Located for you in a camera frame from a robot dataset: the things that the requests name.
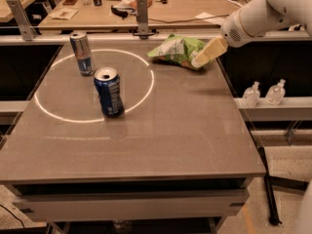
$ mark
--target wire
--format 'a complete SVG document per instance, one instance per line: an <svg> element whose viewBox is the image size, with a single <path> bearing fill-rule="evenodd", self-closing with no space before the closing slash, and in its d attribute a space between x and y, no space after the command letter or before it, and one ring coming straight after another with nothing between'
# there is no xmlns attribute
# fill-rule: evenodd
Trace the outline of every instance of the wire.
<svg viewBox="0 0 312 234"><path fill-rule="evenodd" d="M22 225L22 228L25 229L25 225L23 224L23 222L17 217L15 216L8 208L0 205L0 207L2 207L4 210L6 210L10 215L12 215L14 218L16 218Z"/></svg>
<svg viewBox="0 0 312 234"><path fill-rule="evenodd" d="M159 21L159 22L164 22L164 23L177 23L177 22L190 22L194 20L210 20L210 19L215 19L215 18L224 18L228 17L229 15L220 15L220 16L214 16L214 17L208 17L208 18L203 18L203 19L182 19L182 20L162 20L162 19L149 19L149 20L154 20L154 21Z"/></svg>

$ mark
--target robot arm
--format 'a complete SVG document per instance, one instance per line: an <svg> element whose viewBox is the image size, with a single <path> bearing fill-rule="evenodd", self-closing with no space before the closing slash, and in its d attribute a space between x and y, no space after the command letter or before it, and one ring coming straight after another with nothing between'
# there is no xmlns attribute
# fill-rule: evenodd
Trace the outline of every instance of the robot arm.
<svg viewBox="0 0 312 234"><path fill-rule="evenodd" d="M312 36L312 0L253 0L225 20L221 35L229 46L241 47L295 23Z"/></svg>

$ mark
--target concrete floor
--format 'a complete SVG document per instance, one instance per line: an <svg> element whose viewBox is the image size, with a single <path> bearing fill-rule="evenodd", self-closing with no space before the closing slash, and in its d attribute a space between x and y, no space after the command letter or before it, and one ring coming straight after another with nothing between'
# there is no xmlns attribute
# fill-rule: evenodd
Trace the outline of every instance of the concrete floor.
<svg viewBox="0 0 312 234"><path fill-rule="evenodd" d="M312 179L312 133L300 133L292 146L288 146L282 135L261 137L273 176ZM262 178L254 179L249 186L251 194L247 204L236 216L225 220L218 234L291 234L293 233L303 192L282 187L274 187L279 218L283 224L273 226L269 223L269 208ZM43 226L34 223L12 205L14 195L0 186L0 204L19 217L26 227ZM18 220L0 208L0 230L21 228Z"/></svg>

